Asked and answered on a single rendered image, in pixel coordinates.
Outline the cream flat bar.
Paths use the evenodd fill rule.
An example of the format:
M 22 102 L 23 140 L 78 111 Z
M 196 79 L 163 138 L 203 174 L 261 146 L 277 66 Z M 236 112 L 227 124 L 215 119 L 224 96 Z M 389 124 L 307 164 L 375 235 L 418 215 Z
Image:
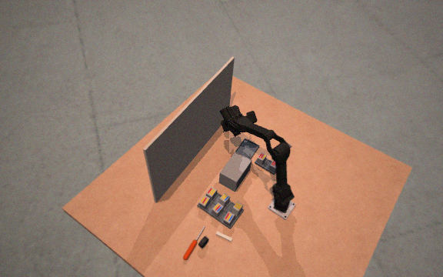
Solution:
M 220 232 L 216 232 L 216 235 L 218 235 L 218 236 L 220 236 L 220 237 L 222 237 L 223 239 L 227 239 L 228 241 L 232 241 L 232 238 L 231 237 L 229 237 L 229 236 L 227 236 L 227 235 L 224 235 L 224 234 L 222 234 L 222 233 L 220 233 Z

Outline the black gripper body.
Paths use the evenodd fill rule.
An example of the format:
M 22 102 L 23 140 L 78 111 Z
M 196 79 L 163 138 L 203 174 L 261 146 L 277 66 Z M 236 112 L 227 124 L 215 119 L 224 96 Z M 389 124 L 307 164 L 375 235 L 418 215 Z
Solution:
M 256 115 L 255 115 L 254 111 L 247 112 L 245 117 L 249 118 L 252 123 L 256 123 L 257 122 L 257 118 L 256 118 Z M 222 125 L 222 128 L 223 128 L 223 130 L 225 132 L 229 131 L 228 123 L 225 120 L 221 121 L 221 125 Z

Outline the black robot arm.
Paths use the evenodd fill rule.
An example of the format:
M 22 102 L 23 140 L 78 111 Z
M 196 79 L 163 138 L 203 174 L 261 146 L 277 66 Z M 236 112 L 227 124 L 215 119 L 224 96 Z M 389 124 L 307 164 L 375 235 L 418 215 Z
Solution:
M 282 137 L 276 135 L 273 130 L 268 130 L 252 123 L 249 118 L 242 115 L 237 105 L 232 107 L 229 105 L 220 110 L 220 113 L 228 123 L 228 129 L 233 133 L 234 137 L 240 135 L 241 132 L 248 132 L 265 141 L 267 151 L 275 161 L 276 183 L 272 186 L 275 200 L 273 209 L 286 213 L 290 201 L 295 198 L 291 186 L 287 183 L 286 161 L 290 155 L 289 145 Z M 277 140 L 280 144 L 272 148 L 271 139 Z

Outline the orange-handled screwdriver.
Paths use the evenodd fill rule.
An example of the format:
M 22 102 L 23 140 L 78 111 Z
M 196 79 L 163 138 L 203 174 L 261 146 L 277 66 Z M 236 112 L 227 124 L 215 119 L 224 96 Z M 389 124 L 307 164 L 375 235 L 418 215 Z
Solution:
M 205 228 L 205 226 L 203 227 L 203 229 Z M 199 233 L 198 237 L 200 236 L 200 234 L 202 233 L 203 229 L 201 230 L 201 232 Z M 197 237 L 197 239 L 198 239 Z M 196 244 L 197 244 L 197 239 L 193 240 L 193 242 L 191 243 L 191 246 L 189 247 L 189 249 L 187 249 L 186 253 L 183 255 L 183 259 L 186 260 L 189 255 L 193 252 Z

